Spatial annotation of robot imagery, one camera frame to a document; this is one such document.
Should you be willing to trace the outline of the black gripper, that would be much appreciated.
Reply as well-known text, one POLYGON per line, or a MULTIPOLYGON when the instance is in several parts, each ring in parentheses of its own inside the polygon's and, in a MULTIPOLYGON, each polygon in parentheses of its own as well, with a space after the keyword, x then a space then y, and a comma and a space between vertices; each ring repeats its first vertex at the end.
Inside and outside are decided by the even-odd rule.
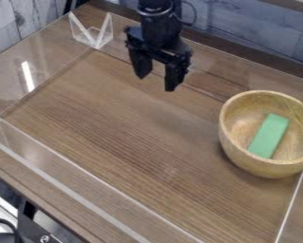
POLYGON ((139 0, 140 24, 124 29, 131 63, 143 79, 152 70, 152 61, 164 66, 164 90, 171 92, 188 73, 190 46, 182 40, 182 0, 139 0))

